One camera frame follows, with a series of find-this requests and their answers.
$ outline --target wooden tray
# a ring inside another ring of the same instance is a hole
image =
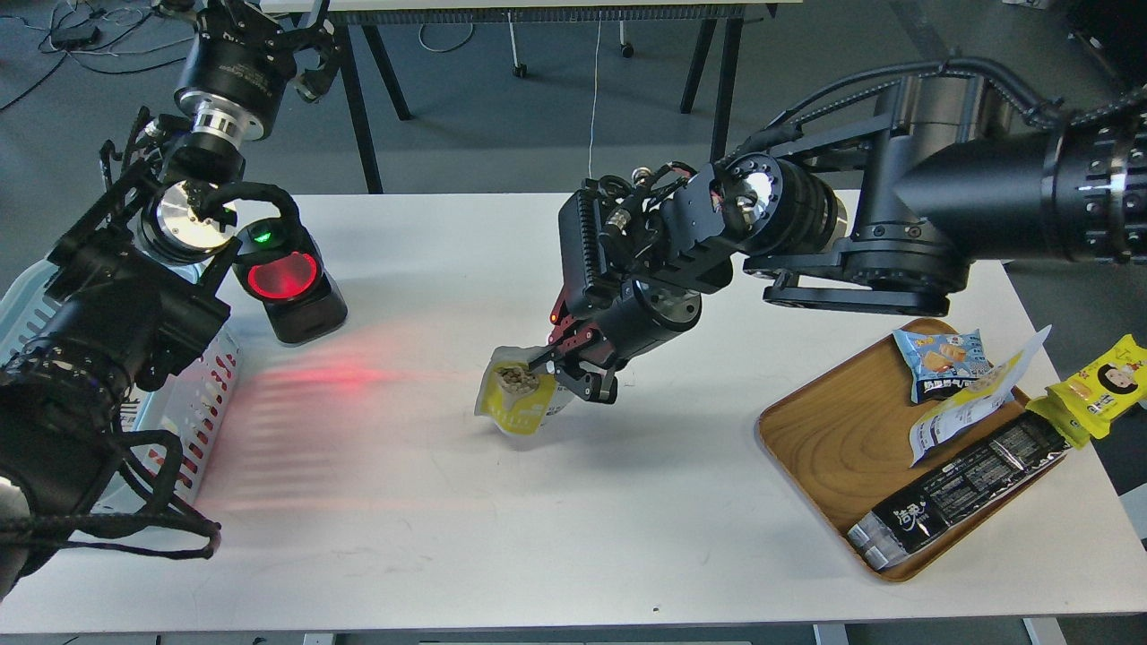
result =
[[[918,334],[955,333],[931,318],[913,320],[904,329]],[[889,582],[903,582],[920,573],[1007,499],[1038,479],[1032,477],[1001,502],[949,529],[904,562],[873,570],[848,542],[848,530],[884,498],[1017,417],[1028,403],[1022,391],[1013,390],[1016,401],[1006,403],[963,434],[933,449],[911,468],[908,428],[926,411],[938,405],[935,401],[913,405],[908,398],[911,387],[912,375],[889,335],[770,406],[758,421],[764,446],[824,515],[845,547],[866,569]]]

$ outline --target white cable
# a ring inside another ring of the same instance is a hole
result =
[[[77,49],[77,50],[71,52],[71,53],[72,54],[84,54],[85,56],[134,56],[134,55],[139,55],[139,54],[151,54],[154,52],[158,52],[161,49],[166,49],[167,47],[174,47],[175,45],[181,45],[184,42],[188,42],[188,41],[192,41],[192,40],[195,40],[194,36],[189,36],[189,37],[182,38],[180,40],[175,40],[174,42],[167,42],[166,45],[159,45],[157,47],[151,47],[150,49],[141,49],[139,52],[116,52],[115,47],[112,47],[112,48],[109,48],[107,52],[85,52],[83,49]]]
[[[601,54],[601,11],[598,11],[598,45],[593,49],[593,109],[590,111],[590,162],[586,170],[593,178],[593,125],[598,118],[598,56]]]

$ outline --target blue snack bag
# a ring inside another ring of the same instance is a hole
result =
[[[912,370],[912,403],[947,398],[992,368],[984,358],[980,329],[969,334],[896,329],[892,337]]]

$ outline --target power adapter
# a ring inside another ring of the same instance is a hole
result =
[[[100,29],[94,24],[69,26],[52,32],[52,47],[71,52],[94,44],[100,38]]]

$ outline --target cartoon face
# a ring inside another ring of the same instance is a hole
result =
[[[1111,381],[1118,388],[1134,388],[1136,381],[1131,378],[1131,374],[1123,372],[1122,370],[1116,370],[1115,367],[1108,367],[1103,371],[1103,375],[1107,376],[1108,381]]]

